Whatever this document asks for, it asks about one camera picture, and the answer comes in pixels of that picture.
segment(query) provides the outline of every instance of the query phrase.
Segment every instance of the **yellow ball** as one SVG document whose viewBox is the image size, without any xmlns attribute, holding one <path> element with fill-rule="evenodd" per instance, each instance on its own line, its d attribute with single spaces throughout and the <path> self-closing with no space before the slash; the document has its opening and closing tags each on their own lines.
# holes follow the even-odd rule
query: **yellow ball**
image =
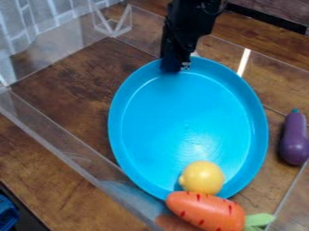
<svg viewBox="0 0 309 231">
<path fill-rule="evenodd" d="M 193 162 L 179 176 L 179 185 L 186 191 L 215 195 L 225 182 L 218 166 L 206 161 Z"/>
</svg>

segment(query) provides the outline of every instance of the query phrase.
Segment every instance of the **blue plate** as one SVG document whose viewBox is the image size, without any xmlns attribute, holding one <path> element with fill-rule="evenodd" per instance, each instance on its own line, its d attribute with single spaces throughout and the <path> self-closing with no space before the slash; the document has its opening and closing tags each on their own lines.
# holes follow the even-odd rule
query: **blue plate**
<svg viewBox="0 0 309 231">
<path fill-rule="evenodd" d="M 226 180 L 218 196 L 250 183 L 266 157 L 267 122 L 245 80 L 219 63 L 191 58 L 191 69 L 166 74 L 160 60 L 127 78 L 112 100 L 108 136 L 123 171 L 159 199 L 179 190 L 191 162 L 206 160 Z"/>
</svg>

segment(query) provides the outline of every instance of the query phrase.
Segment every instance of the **carrot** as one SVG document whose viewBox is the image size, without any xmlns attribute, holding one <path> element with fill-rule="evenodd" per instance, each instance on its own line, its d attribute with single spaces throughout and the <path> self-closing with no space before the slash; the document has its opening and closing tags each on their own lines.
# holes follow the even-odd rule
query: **carrot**
<svg viewBox="0 0 309 231">
<path fill-rule="evenodd" d="M 168 209 L 206 231 L 242 231 L 245 212 L 227 199 L 201 193 L 176 191 L 167 196 Z"/>
</svg>

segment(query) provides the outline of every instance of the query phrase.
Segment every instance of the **purple eggplant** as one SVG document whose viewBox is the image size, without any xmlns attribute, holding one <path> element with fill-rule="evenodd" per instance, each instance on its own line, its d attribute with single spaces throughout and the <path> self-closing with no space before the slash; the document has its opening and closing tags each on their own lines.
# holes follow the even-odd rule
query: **purple eggplant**
<svg viewBox="0 0 309 231">
<path fill-rule="evenodd" d="M 293 109 L 286 116 L 278 151 L 283 161 L 292 165 L 304 164 L 309 158 L 306 120 L 298 109 Z"/>
</svg>

